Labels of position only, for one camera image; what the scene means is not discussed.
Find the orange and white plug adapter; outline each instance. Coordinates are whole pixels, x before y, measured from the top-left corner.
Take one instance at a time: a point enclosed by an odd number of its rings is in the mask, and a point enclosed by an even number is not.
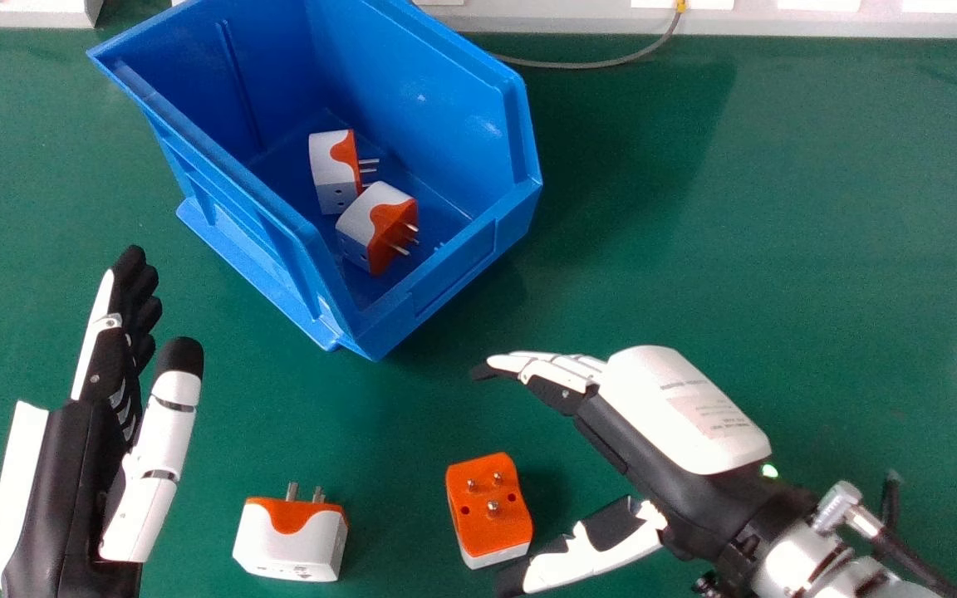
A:
[[[308,136],[308,166],[323,215],[341,214],[364,192],[362,175],[374,173],[379,159],[360,159],[353,129]]]
[[[346,260],[382,275],[419,233],[419,209],[409,194],[382,181],[372,183],[335,223]]]
[[[246,499],[231,556],[255,576],[338,581],[348,531],[342,507],[324,502],[319,486],[307,502],[290,482],[285,500]]]
[[[478,569],[527,554],[534,522],[519,492],[516,464],[507,453],[449,466],[445,492],[467,567]]]

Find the robotic arm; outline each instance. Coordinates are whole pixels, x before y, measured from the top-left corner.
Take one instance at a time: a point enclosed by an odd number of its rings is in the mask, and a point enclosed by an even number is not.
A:
[[[175,495],[204,356],[168,341],[143,415],[138,375],[155,353],[157,271],[129,247],[102,277],[68,401],[18,402],[0,477],[4,598],[134,598]]]
[[[582,520],[498,576],[498,597],[571,583],[665,546],[714,574],[705,598],[956,597],[840,482],[824,499],[764,476],[767,435],[679,352],[634,347],[601,362],[587,355],[490,356],[476,380],[518,379],[575,428],[648,501],[626,497]],[[903,581],[836,534],[853,527],[931,588]],[[580,566],[591,563],[592,566]]]

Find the green table surface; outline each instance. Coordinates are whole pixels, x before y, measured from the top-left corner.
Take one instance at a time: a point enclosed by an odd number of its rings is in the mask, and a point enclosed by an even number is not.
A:
[[[546,177],[528,237],[381,363],[324,353],[174,216],[179,190],[96,31],[0,31],[0,459],[17,399],[69,389],[102,270],[140,243],[159,338],[205,389],[147,597],[490,596],[460,560],[449,463],[509,451],[536,541],[631,490],[521,386],[513,349],[679,349],[766,430],[787,480],[905,479],[901,533],[957,580],[957,42],[676,38],[601,72],[525,71]],[[476,37],[539,57],[643,41]],[[231,559],[250,495],[322,484],[351,529],[329,586]],[[558,591],[691,596],[670,554]]]

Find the blue storage container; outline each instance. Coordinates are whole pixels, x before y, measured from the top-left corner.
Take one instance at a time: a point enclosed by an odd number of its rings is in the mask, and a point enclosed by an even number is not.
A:
[[[522,80],[405,0],[189,0],[90,56],[150,119],[179,218],[324,349],[379,360],[531,223]],[[419,204],[382,277],[342,260],[312,186],[308,134],[345,128]]]

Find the gray cable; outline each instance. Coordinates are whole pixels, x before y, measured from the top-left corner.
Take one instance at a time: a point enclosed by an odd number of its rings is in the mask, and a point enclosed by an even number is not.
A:
[[[649,56],[652,52],[655,52],[660,46],[664,45],[668,39],[671,38],[671,35],[675,34],[675,29],[677,28],[677,22],[681,19],[681,12],[675,11],[675,19],[671,20],[671,26],[667,27],[667,32],[660,35],[660,39],[652,42],[645,48],[626,54],[626,56],[619,56],[618,58],[608,58],[606,61],[589,61],[589,63],[562,63],[561,61],[529,61],[527,58],[516,58],[513,56],[502,56],[502,54],[493,54],[494,58],[501,61],[505,64],[516,65],[516,66],[529,66],[534,68],[556,68],[562,69],[562,71],[588,71],[588,69],[593,68],[607,68],[611,66],[624,65],[626,63],[631,63],[632,61],[638,60],[645,56]]]

